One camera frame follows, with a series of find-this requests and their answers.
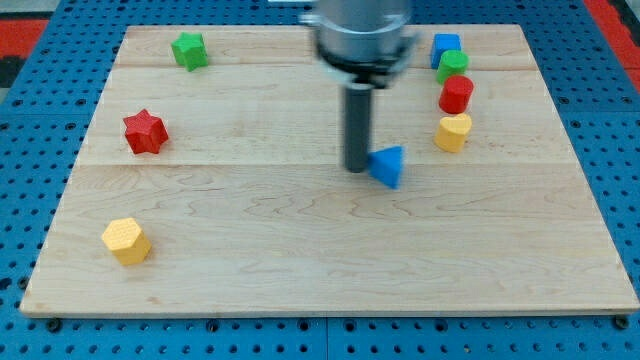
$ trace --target wooden board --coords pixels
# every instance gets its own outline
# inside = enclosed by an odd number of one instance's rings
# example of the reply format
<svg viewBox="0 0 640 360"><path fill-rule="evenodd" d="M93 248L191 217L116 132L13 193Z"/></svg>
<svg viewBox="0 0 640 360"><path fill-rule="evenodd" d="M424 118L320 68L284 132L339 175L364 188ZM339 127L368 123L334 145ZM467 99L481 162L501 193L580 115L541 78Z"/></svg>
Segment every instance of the wooden board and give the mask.
<svg viewBox="0 0 640 360"><path fill-rule="evenodd" d="M339 86L298 27L131 27L21 303L34 317L498 316L639 307L518 26L419 26L375 98L374 149L406 147L398 191L341 169ZM204 34L187 73L169 43ZM475 81L464 151L433 144L435 32ZM134 156L122 118L170 141ZM153 248L100 240L135 217Z"/></svg>

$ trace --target blue pegboard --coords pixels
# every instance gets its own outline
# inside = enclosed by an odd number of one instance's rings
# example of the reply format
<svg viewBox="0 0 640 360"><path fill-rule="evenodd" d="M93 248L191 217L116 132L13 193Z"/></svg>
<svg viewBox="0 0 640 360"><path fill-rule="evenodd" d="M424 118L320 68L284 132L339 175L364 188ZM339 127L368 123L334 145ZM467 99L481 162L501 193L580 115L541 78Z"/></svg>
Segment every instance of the blue pegboard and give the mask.
<svg viewBox="0 0 640 360"><path fill-rule="evenodd" d="M264 0L63 0L0 107L0 358L638 359L640 323L32 320L17 310L127 25L296 24ZM580 0L415 1L415 23L520 24L633 284L640 98Z"/></svg>

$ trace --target yellow block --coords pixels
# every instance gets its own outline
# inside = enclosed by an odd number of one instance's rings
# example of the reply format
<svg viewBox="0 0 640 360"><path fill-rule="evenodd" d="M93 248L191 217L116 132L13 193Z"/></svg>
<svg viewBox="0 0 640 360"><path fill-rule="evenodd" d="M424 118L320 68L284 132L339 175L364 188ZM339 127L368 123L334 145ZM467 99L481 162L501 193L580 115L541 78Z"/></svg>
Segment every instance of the yellow block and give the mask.
<svg viewBox="0 0 640 360"><path fill-rule="evenodd" d="M151 250L151 242L133 218L113 220L102 234L102 241L122 265L142 262Z"/></svg>
<svg viewBox="0 0 640 360"><path fill-rule="evenodd" d="M440 149L458 153L462 151L470 130L471 117L467 114L443 117L433 140Z"/></svg>

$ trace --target green block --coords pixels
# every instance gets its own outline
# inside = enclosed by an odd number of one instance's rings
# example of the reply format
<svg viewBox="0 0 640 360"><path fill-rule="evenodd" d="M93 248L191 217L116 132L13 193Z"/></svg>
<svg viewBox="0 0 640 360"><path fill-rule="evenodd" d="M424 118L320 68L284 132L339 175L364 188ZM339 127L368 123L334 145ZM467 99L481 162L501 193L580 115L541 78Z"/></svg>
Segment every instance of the green block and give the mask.
<svg viewBox="0 0 640 360"><path fill-rule="evenodd" d="M184 66L187 71L209 65L202 34L181 33L171 43L171 50L178 65Z"/></svg>
<svg viewBox="0 0 640 360"><path fill-rule="evenodd" d="M461 50L447 50L440 58L436 80L440 85L453 75L464 75L469 65L469 57Z"/></svg>

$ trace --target red star block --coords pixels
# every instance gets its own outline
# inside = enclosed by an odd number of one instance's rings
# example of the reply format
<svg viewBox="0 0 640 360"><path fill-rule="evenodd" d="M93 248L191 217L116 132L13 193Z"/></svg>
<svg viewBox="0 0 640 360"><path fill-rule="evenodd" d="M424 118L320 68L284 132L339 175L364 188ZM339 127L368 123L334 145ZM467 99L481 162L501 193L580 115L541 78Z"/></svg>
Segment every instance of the red star block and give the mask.
<svg viewBox="0 0 640 360"><path fill-rule="evenodd" d="M151 116L147 109L143 109L134 116L123 119L127 130L124 136L134 154L160 152L160 145L169 139L162 119Z"/></svg>

